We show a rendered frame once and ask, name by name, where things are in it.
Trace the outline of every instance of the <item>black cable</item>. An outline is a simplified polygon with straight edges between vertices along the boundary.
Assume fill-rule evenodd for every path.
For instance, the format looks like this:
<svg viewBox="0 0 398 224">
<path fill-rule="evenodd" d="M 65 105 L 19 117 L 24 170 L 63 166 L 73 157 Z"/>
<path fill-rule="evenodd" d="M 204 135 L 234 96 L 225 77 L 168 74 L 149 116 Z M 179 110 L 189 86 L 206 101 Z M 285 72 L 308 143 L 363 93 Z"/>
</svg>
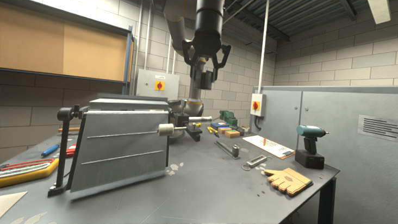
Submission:
<svg viewBox="0 0 398 224">
<path fill-rule="evenodd" d="M 258 125 L 257 125 L 257 116 L 254 118 L 254 125 L 256 126 L 256 128 L 257 128 L 258 130 L 261 130 L 261 128 L 258 127 Z"/>
</svg>

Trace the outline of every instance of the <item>cordless drill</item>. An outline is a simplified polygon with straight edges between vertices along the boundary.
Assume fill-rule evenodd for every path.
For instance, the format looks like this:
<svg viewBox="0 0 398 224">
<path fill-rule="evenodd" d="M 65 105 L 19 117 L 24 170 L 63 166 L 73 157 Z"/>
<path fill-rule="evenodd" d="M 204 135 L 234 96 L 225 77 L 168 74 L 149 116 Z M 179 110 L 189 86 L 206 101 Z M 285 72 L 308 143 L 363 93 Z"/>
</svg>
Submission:
<svg viewBox="0 0 398 224">
<path fill-rule="evenodd" d="M 305 150 L 296 150 L 296 158 L 301 165 L 311 169 L 323 169 L 325 158 L 316 152 L 317 138 L 321 138 L 329 132 L 316 126 L 298 126 L 297 133 L 304 136 Z"/>
</svg>

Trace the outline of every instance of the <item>work glove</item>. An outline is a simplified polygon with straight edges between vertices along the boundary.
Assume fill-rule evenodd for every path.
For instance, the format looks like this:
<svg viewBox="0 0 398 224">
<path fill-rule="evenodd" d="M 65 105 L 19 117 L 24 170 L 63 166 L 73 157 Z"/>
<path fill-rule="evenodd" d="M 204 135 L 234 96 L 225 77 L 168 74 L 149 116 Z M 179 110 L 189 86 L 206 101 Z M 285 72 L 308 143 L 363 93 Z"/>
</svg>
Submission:
<svg viewBox="0 0 398 224">
<path fill-rule="evenodd" d="M 285 170 L 264 170 L 268 182 L 284 194 L 295 196 L 304 189 L 313 185 L 313 182 L 291 168 Z"/>
</svg>

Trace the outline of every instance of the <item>bulletin board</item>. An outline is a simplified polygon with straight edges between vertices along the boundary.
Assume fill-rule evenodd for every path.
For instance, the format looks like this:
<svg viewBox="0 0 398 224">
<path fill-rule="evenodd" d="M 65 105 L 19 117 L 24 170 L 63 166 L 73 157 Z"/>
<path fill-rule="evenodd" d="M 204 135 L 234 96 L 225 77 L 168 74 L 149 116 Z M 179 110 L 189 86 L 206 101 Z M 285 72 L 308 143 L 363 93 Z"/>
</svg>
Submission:
<svg viewBox="0 0 398 224">
<path fill-rule="evenodd" d="M 0 68 L 122 82 L 126 49 L 126 36 L 0 3 Z"/>
</svg>

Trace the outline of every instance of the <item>blue handle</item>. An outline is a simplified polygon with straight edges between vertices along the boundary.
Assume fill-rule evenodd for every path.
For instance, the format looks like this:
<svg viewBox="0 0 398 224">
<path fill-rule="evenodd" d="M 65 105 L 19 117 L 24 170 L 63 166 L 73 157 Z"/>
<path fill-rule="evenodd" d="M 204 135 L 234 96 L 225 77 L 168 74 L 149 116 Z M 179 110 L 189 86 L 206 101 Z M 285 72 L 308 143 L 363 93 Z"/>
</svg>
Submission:
<svg viewBox="0 0 398 224">
<path fill-rule="evenodd" d="M 50 155 L 53 151 L 55 151 L 56 149 L 58 149 L 59 145 L 54 145 L 48 149 L 46 149 L 45 151 L 43 151 L 43 153 L 41 154 L 43 157 L 46 155 Z"/>
</svg>

